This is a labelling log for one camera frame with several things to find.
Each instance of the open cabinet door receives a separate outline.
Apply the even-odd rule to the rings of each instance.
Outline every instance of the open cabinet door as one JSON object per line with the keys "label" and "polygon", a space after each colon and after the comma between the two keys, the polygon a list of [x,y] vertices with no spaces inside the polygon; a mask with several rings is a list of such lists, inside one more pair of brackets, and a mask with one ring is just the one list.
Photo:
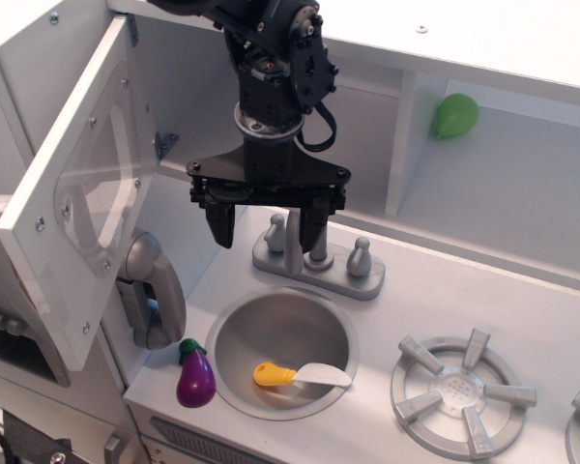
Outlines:
{"label": "open cabinet door", "polygon": [[0,218],[0,240],[69,370],[86,362],[157,165],[132,47],[117,15]]}

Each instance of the gray faucet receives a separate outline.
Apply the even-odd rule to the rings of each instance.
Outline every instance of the gray faucet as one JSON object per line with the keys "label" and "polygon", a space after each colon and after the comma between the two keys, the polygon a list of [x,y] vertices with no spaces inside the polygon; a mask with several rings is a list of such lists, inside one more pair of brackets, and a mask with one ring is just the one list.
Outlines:
{"label": "gray faucet", "polygon": [[301,214],[290,210],[271,217],[271,226],[253,247],[253,265],[268,273],[327,288],[357,300],[371,300],[382,288],[385,264],[369,252],[369,240],[360,237],[354,249],[327,243],[326,230],[309,254],[300,243]]}

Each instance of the round sink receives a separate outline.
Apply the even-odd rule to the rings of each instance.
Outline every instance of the round sink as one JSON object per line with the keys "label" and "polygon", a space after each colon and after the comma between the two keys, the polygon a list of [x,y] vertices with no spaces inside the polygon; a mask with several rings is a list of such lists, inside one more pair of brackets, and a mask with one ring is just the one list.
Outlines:
{"label": "round sink", "polygon": [[341,308],[291,287],[259,290],[227,307],[213,324],[206,349],[221,397],[239,411],[270,421],[315,414],[346,389],[305,382],[260,387],[252,377],[258,364],[298,370],[307,363],[326,363],[351,378],[359,365],[357,336]]}

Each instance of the black cable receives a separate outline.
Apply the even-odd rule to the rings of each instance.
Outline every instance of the black cable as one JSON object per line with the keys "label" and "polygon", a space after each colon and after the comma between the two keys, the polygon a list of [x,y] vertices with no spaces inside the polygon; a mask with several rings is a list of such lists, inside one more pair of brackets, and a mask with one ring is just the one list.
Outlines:
{"label": "black cable", "polygon": [[11,445],[2,433],[0,433],[0,448],[2,448],[2,451],[4,452],[5,464],[15,464],[15,457],[13,456]]}
{"label": "black cable", "polygon": [[318,143],[316,145],[311,145],[309,143],[305,143],[305,139],[303,137],[303,131],[301,130],[297,135],[297,139],[299,143],[304,146],[306,150],[312,153],[324,152],[325,150],[329,150],[333,144],[335,143],[335,137],[337,136],[337,123],[335,122],[334,116],[331,114],[331,111],[327,109],[324,103],[321,101],[316,104],[315,106],[316,111],[318,114],[322,116],[322,118],[327,122],[329,127],[331,128],[331,136],[322,143]]}

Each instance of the green eggplant stem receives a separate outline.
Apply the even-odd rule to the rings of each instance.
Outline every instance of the green eggplant stem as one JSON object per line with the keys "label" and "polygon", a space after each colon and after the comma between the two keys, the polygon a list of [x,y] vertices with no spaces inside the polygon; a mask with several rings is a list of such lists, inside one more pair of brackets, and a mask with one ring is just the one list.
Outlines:
{"label": "green eggplant stem", "polygon": [[200,344],[195,341],[193,338],[186,338],[181,341],[181,344],[178,347],[179,351],[181,352],[181,358],[179,359],[179,364],[183,365],[183,358],[185,355],[190,355],[195,350],[200,350],[202,354],[206,355],[206,350],[200,346]]}

